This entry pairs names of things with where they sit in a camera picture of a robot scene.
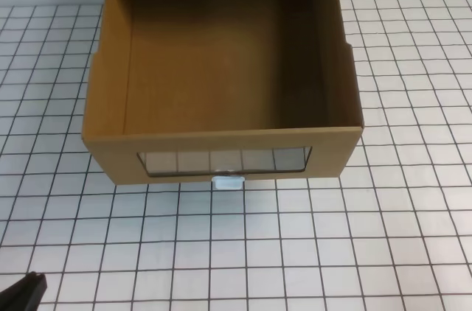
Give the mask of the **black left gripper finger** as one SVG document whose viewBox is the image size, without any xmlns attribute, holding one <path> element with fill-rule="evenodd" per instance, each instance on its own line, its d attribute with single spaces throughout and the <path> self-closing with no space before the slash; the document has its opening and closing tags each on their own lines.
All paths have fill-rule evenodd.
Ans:
<svg viewBox="0 0 472 311">
<path fill-rule="evenodd" d="M 43 273 L 30 272 L 1 291 L 1 311 L 36 311 L 47 289 Z"/>
</svg>

